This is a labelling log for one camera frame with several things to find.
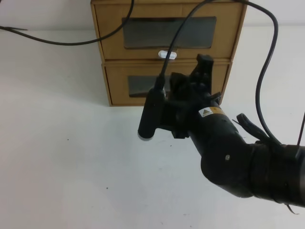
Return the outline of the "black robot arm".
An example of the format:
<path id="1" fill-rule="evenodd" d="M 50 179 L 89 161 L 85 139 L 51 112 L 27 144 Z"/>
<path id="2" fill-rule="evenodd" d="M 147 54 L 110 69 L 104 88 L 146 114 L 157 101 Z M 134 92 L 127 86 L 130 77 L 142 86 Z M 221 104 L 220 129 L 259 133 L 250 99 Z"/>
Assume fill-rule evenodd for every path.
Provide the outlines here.
<path id="1" fill-rule="evenodd" d="M 160 126 L 175 138 L 190 137 L 201 156 L 201 171 L 213 184 L 241 198 L 305 205 L 305 149 L 282 145 L 244 114 L 238 124 L 256 138 L 248 144 L 211 93 L 214 61 L 199 54 L 188 76 L 172 73 Z"/>

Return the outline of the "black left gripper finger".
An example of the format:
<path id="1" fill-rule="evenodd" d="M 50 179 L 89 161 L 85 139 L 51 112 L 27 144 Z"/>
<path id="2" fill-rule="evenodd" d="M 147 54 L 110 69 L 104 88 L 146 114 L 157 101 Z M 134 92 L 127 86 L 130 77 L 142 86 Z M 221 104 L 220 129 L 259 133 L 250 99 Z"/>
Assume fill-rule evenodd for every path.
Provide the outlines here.
<path id="1" fill-rule="evenodd" d="M 190 92 L 189 77 L 173 72 L 170 76 L 170 95 L 188 95 Z"/>

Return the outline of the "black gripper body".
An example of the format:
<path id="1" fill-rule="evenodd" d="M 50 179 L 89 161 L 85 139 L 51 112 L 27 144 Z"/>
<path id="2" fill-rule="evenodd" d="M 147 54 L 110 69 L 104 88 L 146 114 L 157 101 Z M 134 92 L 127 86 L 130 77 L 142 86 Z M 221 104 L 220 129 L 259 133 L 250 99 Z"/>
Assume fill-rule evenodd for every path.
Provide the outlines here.
<path id="1" fill-rule="evenodd" d="M 168 93 L 168 98 L 162 111 L 159 128 L 170 131 L 175 139 L 189 137 L 189 123 L 194 112 L 204 105 L 219 105 L 221 92 L 211 95 L 208 91 L 174 91 Z"/>

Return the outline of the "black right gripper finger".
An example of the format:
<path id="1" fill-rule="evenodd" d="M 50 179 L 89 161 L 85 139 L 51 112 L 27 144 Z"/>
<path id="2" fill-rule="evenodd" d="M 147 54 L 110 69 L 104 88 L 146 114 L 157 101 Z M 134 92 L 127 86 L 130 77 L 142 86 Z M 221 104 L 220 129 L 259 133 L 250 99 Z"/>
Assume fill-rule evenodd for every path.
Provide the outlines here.
<path id="1" fill-rule="evenodd" d="M 198 54 L 197 65 L 190 74 L 190 82 L 203 84 L 208 93 L 212 93 L 213 58 L 209 55 Z"/>

